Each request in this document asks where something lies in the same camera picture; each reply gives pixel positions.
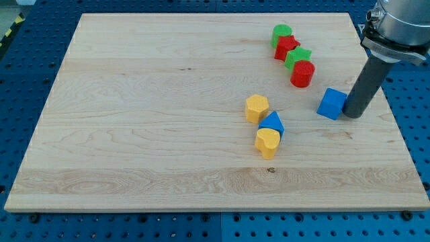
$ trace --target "wood grain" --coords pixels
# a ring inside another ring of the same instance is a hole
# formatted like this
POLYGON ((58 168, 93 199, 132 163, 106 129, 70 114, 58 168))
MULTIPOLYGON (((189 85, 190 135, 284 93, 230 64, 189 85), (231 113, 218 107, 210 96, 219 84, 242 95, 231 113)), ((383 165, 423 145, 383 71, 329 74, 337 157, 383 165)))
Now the wood grain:
POLYGON ((427 209, 381 91, 358 120, 316 114, 325 89, 348 92, 365 61, 344 13, 83 14, 5 209, 427 209), (312 49, 306 89, 273 59, 281 23, 312 49), (254 93, 286 127, 270 161, 243 112, 254 93))

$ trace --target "green block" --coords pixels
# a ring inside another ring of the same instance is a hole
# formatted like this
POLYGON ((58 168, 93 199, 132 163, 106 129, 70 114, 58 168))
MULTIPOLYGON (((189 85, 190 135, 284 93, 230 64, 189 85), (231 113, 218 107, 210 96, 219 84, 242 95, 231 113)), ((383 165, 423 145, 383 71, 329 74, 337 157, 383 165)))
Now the green block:
POLYGON ((312 54, 311 50, 297 46, 295 49, 288 51, 285 66, 292 71, 296 62, 310 61, 310 54, 312 54))
POLYGON ((278 24, 273 28, 273 34, 271 36, 271 46, 276 48, 277 41, 279 40, 280 36, 290 36, 292 33, 292 29, 286 25, 286 24, 278 24))

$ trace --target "blue perforated table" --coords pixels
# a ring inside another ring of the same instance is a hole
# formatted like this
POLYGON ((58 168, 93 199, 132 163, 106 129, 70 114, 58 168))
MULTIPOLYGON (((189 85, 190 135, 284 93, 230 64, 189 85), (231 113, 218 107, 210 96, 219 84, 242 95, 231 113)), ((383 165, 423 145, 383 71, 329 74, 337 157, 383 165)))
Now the blue perforated table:
MULTIPOLYGON (((349 12, 375 1, 41 0, 0 62, 0 204, 83 12, 349 12)), ((430 67, 398 63, 383 85, 411 157, 430 187, 430 67)), ((0 241, 430 241, 430 212, 9 214, 0 241)))

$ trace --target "blue prism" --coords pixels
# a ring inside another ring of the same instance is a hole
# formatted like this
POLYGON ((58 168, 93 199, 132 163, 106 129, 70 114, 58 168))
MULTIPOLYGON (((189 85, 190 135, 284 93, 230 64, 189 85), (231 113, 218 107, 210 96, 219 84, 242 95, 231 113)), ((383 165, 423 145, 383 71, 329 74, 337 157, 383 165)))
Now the blue prism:
POLYGON ((327 88, 316 113, 336 120, 342 112, 343 104, 346 99, 347 95, 345 93, 327 88))
POLYGON ((276 111, 272 112, 265 119, 263 119, 263 121, 261 121, 261 123, 258 125, 258 129, 260 128, 271 128, 276 130, 279 132, 281 138, 284 134, 284 125, 282 125, 281 119, 276 111))

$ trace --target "toy block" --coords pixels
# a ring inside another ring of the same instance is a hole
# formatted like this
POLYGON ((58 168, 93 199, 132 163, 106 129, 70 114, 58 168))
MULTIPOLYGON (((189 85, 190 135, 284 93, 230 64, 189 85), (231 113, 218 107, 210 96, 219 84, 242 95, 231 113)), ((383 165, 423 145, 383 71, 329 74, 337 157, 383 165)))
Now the toy block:
POLYGON ((282 125, 281 119, 278 116, 277 112, 274 111, 268 117, 266 117, 261 123, 258 125, 258 129, 261 128, 271 128, 279 132, 280 137, 284 135, 284 125, 282 125))
POLYGON ((262 95, 252 95, 245 103, 245 116, 248 122, 259 124, 269 111, 269 100, 262 95))
POLYGON ((345 93, 327 88, 316 113, 336 120, 342 112, 343 104, 346 99, 347 95, 345 93))
POLYGON ((273 159, 280 144, 280 133, 271 128, 262 128, 257 131, 255 148, 261 151, 264 159, 273 159))
POLYGON ((315 72, 315 66, 307 60, 299 60, 293 67, 291 74, 291 83, 296 87, 307 87, 312 80, 315 72))
POLYGON ((285 59, 285 66, 292 71, 294 64, 298 61, 310 61, 311 50, 297 46, 295 49, 288 51, 285 59))
POLYGON ((278 24, 273 28, 273 34, 271 35, 271 46, 276 48, 277 42, 280 36, 290 36, 292 29, 286 24, 278 24))
POLYGON ((299 45, 300 42, 293 35, 280 36, 276 46, 275 59, 285 61, 288 51, 295 49, 299 45))

